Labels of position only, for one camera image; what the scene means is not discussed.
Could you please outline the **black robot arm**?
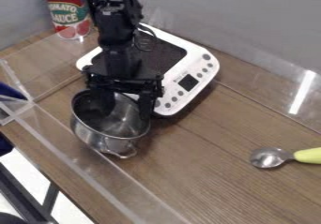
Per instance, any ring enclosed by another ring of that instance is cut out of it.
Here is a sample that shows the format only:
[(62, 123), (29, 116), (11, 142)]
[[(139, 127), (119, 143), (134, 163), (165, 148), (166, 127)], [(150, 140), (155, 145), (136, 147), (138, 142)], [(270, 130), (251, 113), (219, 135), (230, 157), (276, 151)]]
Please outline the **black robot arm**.
[(118, 94), (136, 94), (139, 117), (148, 120), (155, 100), (163, 96), (163, 76), (147, 67), (140, 57), (144, 49), (138, 37), (144, 29), (140, 24), (143, 7), (138, 0), (84, 1), (102, 49), (82, 68), (91, 97), (102, 112), (108, 114)]

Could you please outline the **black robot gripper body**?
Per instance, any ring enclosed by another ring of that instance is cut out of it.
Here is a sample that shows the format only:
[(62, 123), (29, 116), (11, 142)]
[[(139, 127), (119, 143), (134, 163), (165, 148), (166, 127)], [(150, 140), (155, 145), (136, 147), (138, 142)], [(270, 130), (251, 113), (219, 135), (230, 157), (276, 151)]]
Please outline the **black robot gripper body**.
[(146, 66), (135, 46), (96, 47), (82, 57), (80, 65), (95, 97), (111, 98), (115, 93), (135, 94), (140, 98), (163, 96), (163, 75)]

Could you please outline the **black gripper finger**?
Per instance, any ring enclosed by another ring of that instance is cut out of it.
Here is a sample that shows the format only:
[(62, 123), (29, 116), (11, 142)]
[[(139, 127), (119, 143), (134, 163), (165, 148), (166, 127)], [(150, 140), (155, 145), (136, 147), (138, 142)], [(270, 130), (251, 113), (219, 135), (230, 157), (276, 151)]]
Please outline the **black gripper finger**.
[(142, 120), (151, 118), (151, 94), (147, 91), (139, 93), (139, 116)]
[(90, 90), (90, 108), (103, 115), (110, 115), (115, 107), (114, 92), (94, 88)]

